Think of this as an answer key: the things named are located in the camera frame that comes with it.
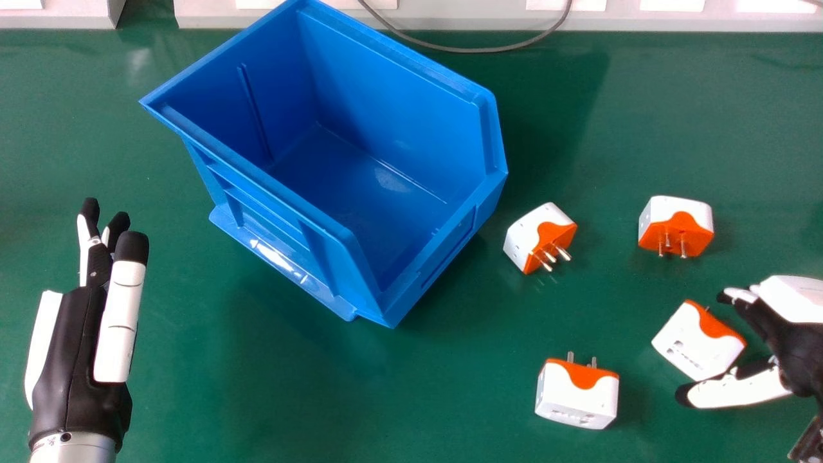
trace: wire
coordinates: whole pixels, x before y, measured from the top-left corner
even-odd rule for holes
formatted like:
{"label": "wire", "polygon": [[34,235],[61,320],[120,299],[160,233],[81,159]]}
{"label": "wire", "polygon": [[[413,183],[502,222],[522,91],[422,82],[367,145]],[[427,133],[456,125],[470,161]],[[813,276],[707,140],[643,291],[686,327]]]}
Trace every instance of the wire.
{"label": "wire", "polygon": [[380,16],[380,14],[377,13],[372,7],[370,7],[369,4],[365,2],[365,0],[357,0],[357,2],[363,8],[365,8],[365,10],[367,12],[369,12],[369,14],[371,16],[374,16],[374,19],[379,21],[380,24],[382,24],[383,26],[386,27],[386,29],[392,31],[396,36],[400,37],[401,39],[412,42],[413,44],[418,44],[421,47],[425,47],[427,49],[436,49],[436,50],[439,50],[439,51],[447,51],[449,53],[480,54],[480,53],[502,53],[504,51],[511,51],[511,50],[516,50],[516,49],[521,49],[521,48],[528,47],[531,44],[537,43],[540,40],[545,39],[547,35],[551,34],[555,30],[557,30],[563,24],[563,22],[565,21],[565,18],[569,15],[569,12],[571,11],[572,0],[566,0],[565,6],[563,7],[563,14],[560,15],[560,17],[557,19],[557,21],[555,21],[554,24],[551,25],[551,27],[544,30],[539,35],[536,35],[536,36],[532,37],[529,40],[524,40],[522,42],[518,42],[516,44],[503,45],[503,46],[500,46],[500,47],[480,47],[480,48],[447,47],[445,45],[432,44],[431,42],[426,42],[425,40],[415,39],[414,37],[412,37],[412,36],[410,36],[410,35],[408,35],[404,32],[401,32],[397,27],[392,26],[391,23],[386,21],[386,18]]}

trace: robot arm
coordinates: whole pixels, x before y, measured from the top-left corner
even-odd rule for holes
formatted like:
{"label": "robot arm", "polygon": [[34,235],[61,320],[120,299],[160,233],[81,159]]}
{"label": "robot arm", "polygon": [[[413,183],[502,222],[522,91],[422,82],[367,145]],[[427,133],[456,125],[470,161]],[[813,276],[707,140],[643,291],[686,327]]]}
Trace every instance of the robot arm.
{"label": "robot arm", "polygon": [[99,215],[87,199],[77,216],[80,286],[40,299],[25,377],[31,463],[112,463],[131,421],[125,383],[148,238],[128,231],[126,213],[101,235]]}
{"label": "robot arm", "polygon": [[795,394],[813,396],[818,416],[789,453],[795,461],[823,461],[823,281],[778,275],[748,290],[726,288],[718,302],[763,339],[772,357],[678,388],[677,400],[698,409],[753,405]]}

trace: white and orange plug adapter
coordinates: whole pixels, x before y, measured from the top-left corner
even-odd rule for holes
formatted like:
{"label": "white and orange plug adapter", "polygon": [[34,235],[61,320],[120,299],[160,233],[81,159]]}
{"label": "white and orange plug adapter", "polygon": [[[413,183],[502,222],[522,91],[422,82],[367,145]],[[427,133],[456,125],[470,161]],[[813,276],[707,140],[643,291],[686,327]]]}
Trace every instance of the white and orange plug adapter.
{"label": "white and orange plug adapter", "polygon": [[534,413],[558,423],[586,429],[603,429],[617,416],[620,377],[597,368],[597,359],[587,365],[574,363],[574,353],[565,361],[549,358],[537,377]]}
{"label": "white and orange plug adapter", "polygon": [[551,272],[557,257],[571,260],[566,249],[574,239],[577,224],[554,203],[545,203],[522,216],[506,232],[503,252],[524,274],[543,267]]}
{"label": "white and orange plug adapter", "polygon": [[637,244],[686,259],[703,253],[714,238],[712,208],[693,199],[652,196],[640,214]]}
{"label": "white and orange plug adapter", "polygon": [[652,345],[695,381],[725,373],[746,340],[694,301],[683,302]]}

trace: storage bin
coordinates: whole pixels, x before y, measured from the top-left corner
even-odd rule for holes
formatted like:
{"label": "storage bin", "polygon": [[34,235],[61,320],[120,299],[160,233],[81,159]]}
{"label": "storage bin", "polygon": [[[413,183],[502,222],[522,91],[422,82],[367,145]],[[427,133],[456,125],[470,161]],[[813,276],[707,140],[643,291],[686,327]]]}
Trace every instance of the storage bin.
{"label": "storage bin", "polygon": [[212,222],[345,320],[394,327],[507,175],[488,90],[315,0],[141,103],[183,139]]}

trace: green table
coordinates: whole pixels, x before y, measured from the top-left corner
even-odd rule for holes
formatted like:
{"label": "green table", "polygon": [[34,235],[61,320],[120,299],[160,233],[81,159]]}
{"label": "green table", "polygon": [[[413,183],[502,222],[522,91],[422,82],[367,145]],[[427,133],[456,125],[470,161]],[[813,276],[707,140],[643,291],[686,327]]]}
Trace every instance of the green table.
{"label": "green table", "polygon": [[[511,175],[494,217],[396,330],[346,323],[212,226],[183,146],[137,99],[231,31],[131,2],[112,32],[0,32],[0,461],[24,461],[40,292],[77,284],[87,195],[151,237],[119,461],[782,461],[815,410],[697,411],[649,341],[686,298],[823,277],[819,35],[561,33],[516,53],[429,56],[497,96]],[[528,34],[421,34],[492,44]],[[695,260],[639,250],[649,196],[714,206]],[[524,277],[506,227],[545,201],[575,259]],[[729,307],[715,313],[765,353]],[[607,431],[533,413],[547,357],[621,375]]]}

